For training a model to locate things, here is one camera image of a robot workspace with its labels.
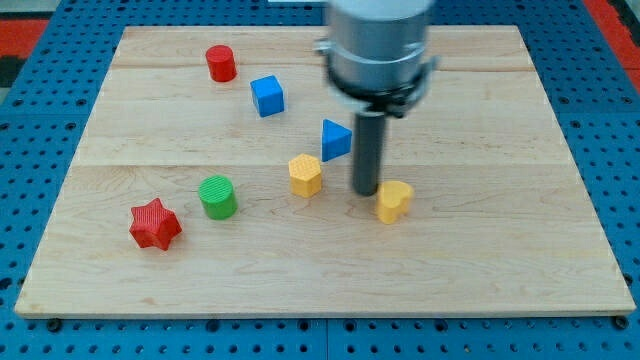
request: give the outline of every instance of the blue cube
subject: blue cube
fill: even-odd
[[[284,94],[275,76],[267,76],[251,82],[253,104],[260,117],[277,114],[284,111]]]
[[[322,122],[322,161],[329,161],[351,151],[351,130],[324,119]]]

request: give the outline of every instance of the yellow block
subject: yellow block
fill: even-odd
[[[300,154],[289,161],[291,192],[310,198],[322,189],[322,170],[317,157]]]
[[[378,186],[378,219],[385,224],[393,224],[401,214],[409,212],[413,198],[413,188],[402,181],[385,181]]]

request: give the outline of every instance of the toy block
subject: toy block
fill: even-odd
[[[144,206],[132,207],[133,224],[129,232],[141,248],[169,249],[171,239],[182,232],[176,214],[155,198]]]
[[[322,169],[317,157],[300,154],[289,161],[291,192],[310,198],[322,189]]]
[[[231,180],[221,175],[204,179],[198,188],[198,196],[204,212],[210,219],[227,219],[238,209],[233,184]]]
[[[322,161],[329,161],[351,151],[351,130],[329,119],[322,122]]]
[[[271,75],[251,82],[253,104],[260,117],[284,111],[284,93],[278,79]]]
[[[409,212],[413,188],[402,181],[385,181],[378,187],[376,214],[385,224],[393,224],[402,214]]]
[[[236,63],[233,59],[233,50],[226,45],[216,45],[205,53],[209,75],[213,81],[227,82],[233,80],[236,75]]]

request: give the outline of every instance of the red star-shaped block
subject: red star-shaped block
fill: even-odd
[[[171,239],[182,232],[176,214],[165,209],[158,198],[145,206],[132,207],[131,213],[133,224],[129,232],[141,248],[155,246],[166,251]]]

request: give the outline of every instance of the green block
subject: green block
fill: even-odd
[[[224,220],[238,209],[233,184],[228,178],[216,175],[204,179],[198,188],[204,212],[214,220]]]

